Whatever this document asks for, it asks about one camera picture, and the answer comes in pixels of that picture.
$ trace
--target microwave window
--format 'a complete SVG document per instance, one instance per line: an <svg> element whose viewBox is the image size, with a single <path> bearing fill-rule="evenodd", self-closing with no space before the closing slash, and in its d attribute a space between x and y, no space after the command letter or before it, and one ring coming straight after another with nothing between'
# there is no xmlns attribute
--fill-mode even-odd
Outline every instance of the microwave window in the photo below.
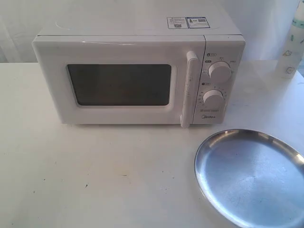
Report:
<svg viewBox="0 0 304 228"><path fill-rule="evenodd" d="M67 68L80 105L169 103L170 65L69 64Z"/></svg>

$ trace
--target midea logo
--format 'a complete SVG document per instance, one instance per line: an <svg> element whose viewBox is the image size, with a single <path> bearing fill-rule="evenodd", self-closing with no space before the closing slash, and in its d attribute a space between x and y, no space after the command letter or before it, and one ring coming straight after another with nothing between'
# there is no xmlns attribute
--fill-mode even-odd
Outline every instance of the midea logo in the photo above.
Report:
<svg viewBox="0 0 304 228"><path fill-rule="evenodd" d="M212 116L212 115L203 115L201 118L202 119L214 119L215 116Z"/></svg>

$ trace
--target label on microwave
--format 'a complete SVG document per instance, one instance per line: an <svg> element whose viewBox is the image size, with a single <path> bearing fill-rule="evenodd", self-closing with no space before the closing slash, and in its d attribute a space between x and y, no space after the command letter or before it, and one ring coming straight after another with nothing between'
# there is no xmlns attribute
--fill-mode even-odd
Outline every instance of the label on microwave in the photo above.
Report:
<svg viewBox="0 0 304 228"><path fill-rule="evenodd" d="M186 18L167 18L169 29L188 29Z"/></svg>
<svg viewBox="0 0 304 228"><path fill-rule="evenodd" d="M173 17L167 18L169 29L209 29L206 17Z"/></svg>

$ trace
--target microwave control panel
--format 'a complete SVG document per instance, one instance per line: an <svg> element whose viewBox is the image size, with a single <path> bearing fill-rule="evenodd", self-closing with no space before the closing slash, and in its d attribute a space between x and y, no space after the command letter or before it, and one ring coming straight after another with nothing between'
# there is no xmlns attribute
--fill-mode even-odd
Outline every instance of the microwave control panel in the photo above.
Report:
<svg viewBox="0 0 304 228"><path fill-rule="evenodd" d="M242 36L205 36L206 50L193 124L219 124L245 47Z"/></svg>

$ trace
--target white curtain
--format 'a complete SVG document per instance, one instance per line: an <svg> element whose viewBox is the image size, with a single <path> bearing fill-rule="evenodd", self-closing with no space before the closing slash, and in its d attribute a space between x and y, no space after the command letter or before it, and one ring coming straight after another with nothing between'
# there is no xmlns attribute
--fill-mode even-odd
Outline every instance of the white curtain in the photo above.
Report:
<svg viewBox="0 0 304 228"><path fill-rule="evenodd" d="M0 62L36 62L31 42L72 0L0 0ZM243 33L243 59L277 59L299 0L219 1Z"/></svg>

